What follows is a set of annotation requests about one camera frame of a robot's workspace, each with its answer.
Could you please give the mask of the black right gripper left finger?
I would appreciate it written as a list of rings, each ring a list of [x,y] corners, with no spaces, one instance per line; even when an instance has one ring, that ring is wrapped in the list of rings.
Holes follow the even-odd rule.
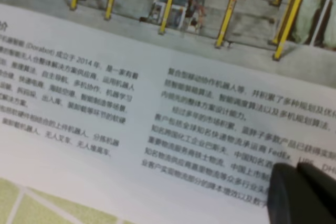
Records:
[[[297,167],[274,165],[267,197],[270,223],[335,223],[335,211],[329,211],[311,189]]]

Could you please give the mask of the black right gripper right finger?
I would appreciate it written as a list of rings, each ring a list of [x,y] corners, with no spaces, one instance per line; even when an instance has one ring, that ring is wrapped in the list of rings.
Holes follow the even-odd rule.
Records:
[[[335,211],[335,179],[309,163],[298,163],[297,171],[304,177],[322,204]]]

